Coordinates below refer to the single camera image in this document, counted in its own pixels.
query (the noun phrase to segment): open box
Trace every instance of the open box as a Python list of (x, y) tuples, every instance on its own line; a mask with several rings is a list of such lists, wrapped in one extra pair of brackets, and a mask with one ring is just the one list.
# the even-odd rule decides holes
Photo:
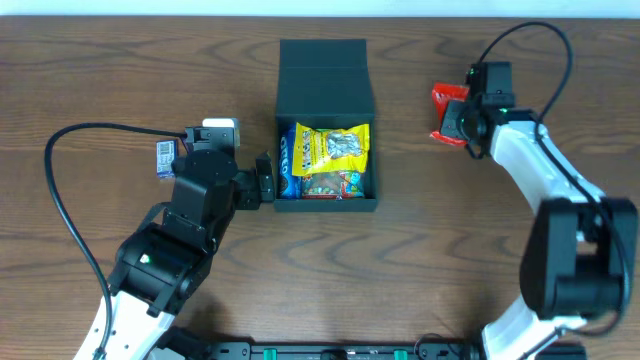
[[(363, 175), (365, 198), (280, 199), (286, 212), (371, 212), (378, 205), (375, 109), (365, 40), (281, 40), (276, 122), (280, 138), (296, 123), (313, 129), (349, 129), (369, 124), (370, 150)], [(280, 164), (280, 153), (276, 156)], [(279, 166), (276, 189), (279, 189)]]

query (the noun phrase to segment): white backdrop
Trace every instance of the white backdrop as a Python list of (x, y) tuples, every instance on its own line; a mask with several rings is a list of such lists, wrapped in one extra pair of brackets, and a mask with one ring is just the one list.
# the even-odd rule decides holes
[(0, 0), (0, 14), (640, 18), (640, 0)]

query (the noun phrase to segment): red package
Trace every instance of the red package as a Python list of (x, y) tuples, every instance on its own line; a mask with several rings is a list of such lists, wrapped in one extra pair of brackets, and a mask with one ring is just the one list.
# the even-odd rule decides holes
[[(468, 93), (469, 88), (466, 86), (444, 83), (436, 83), (433, 86), (433, 90), (431, 90), (431, 98), (433, 99), (433, 103), (436, 105), (436, 112), (438, 113), (438, 120), (440, 120), (440, 124), (442, 124), (442, 117), (444, 116), (444, 112), (447, 110), (449, 100), (453, 99), (464, 101), (467, 98)], [(439, 130), (432, 131), (431, 137), (445, 144), (454, 146), (465, 146), (467, 144), (465, 140), (444, 136), (440, 134)]]

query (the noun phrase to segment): yellow snack package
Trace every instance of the yellow snack package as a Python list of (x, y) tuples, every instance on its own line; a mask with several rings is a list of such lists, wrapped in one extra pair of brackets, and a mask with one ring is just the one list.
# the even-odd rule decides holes
[(296, 124), (293, 175), (332, 171), (365, 172), (369, 155), (369, 124), (349, 130), (313, 130)]

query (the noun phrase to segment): wooden table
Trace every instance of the wooden table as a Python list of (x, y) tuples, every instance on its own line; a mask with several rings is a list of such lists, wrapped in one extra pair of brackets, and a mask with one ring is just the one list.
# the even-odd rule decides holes
[[(463, 337), (519, 291), (532, 214), (509, 175), (436, 143), (435, 81), (467, 66), (520, 20), (280, 18), (0, 19), (0, 358), (69, 359), (96, 313), (93, 273), (52, 205), (43, 148), (91, 121), (182, 131), (205, 117), (241, 121), (241, 166), (275, 152), (281, 38), (366, 38), (377, 106), (381, 201), (371, 214), (238, 213), (212, 273), (179, 315), (205, 339), (413, 342)], [(640, 204), (640, 22), (558, 20), (573, 77), (547, 123), (567, 158), (609, 195)], [(491, 59), (514, 66), (519, 104), (540, 109), (565, 55), (541, 28)], [(148, 208), (169, 199), (157, 138), (85, 130), (56, 146), (73, 220), (111, 272)], [(640, 297), (591, 359), (640, 357)]]

